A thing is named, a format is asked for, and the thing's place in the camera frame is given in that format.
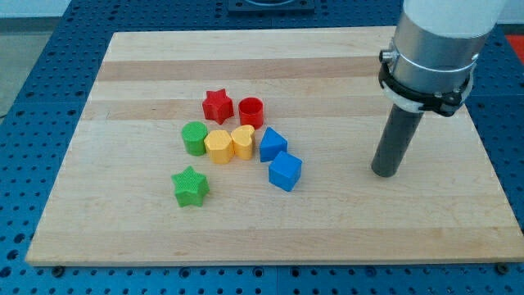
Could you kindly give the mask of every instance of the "red hollow cylinder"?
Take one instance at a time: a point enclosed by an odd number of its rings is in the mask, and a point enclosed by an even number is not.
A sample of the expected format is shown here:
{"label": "red hollow cylinder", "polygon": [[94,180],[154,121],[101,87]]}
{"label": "red hollow cylinder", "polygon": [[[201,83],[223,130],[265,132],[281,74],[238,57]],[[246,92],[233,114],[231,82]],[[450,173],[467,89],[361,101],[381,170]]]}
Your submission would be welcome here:
{"label": "red hollow cylinder", "polygon": [[255,129],[264,123],[264,104],[258,98],[244,98],[238,103],[240,125],[251,125]]}

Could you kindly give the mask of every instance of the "black cylinder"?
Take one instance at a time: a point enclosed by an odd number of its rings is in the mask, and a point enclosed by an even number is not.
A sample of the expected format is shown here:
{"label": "black cylinder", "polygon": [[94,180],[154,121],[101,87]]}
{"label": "black cylinder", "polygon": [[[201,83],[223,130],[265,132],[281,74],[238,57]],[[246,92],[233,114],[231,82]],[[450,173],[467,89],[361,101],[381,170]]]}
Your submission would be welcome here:
{"label": "black cylinder", "polygon": [[378,144],[371,169],[381,177],[395,175],[424,113],[404,111],[395,104]]}

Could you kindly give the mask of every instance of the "yellow block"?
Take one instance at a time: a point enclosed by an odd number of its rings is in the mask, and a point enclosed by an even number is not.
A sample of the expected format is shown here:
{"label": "yellow block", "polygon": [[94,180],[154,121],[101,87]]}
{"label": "yellow block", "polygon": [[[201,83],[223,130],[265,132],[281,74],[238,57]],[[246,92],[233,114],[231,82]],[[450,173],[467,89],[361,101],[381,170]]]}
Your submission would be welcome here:
{"label": "yellow block", "polygon": [[215,164],[227,164],[233,158],[233,140],[226,130],[214,130],[204,139],[207,154]]}
{"label": "yellow block", "polygon": [[251,125],[242,125],[232,131],[231,138],[235,155],[242,160],[250,160],[255,146],[255,128]]}

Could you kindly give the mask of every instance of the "green block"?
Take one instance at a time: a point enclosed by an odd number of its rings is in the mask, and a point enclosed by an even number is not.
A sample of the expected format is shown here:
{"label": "green block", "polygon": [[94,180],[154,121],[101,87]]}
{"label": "green block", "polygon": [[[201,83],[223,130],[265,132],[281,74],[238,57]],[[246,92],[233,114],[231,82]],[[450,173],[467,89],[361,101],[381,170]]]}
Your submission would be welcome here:
{"label": "green block", "polygon": [[197,173],[193,167],[188,166],[182,173],[171,175],[171,180],[179,206],[202,207],[204,196],[210,191],[205,175]]}
{"label": "green block", "polygon": [[190,122],[182,128],[183,145],[186,152],[193,156],[206,153],[204,138],[207,136],[207,127],[201,122]]}

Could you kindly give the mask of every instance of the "wood grain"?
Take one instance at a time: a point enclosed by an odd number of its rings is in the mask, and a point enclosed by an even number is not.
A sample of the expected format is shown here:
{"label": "wood grain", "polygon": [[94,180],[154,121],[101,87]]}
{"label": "wood grain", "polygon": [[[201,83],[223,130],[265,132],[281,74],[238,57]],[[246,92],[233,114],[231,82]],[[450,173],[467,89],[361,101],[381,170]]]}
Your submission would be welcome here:
{"label": "wood grain", "polygon": [[[26,260],[523,261],[522,232],[465,108],[451,118],[427,113],[397,175],[371,171],[391,108],[376,55],[392,34],[391,27],[116,34]],[[184,151],[182,127],[204,120],[206,90],[221,88],[235,106],[262,98],[265,124],[255,141],[272,126],[304,161],[292,193],[268,182],[258,153],[219,166]],[[238,118],[206,124],[232,131]],[[189,165],[210,184],[202,208],[180,208],[173,196],[169,177]]]}

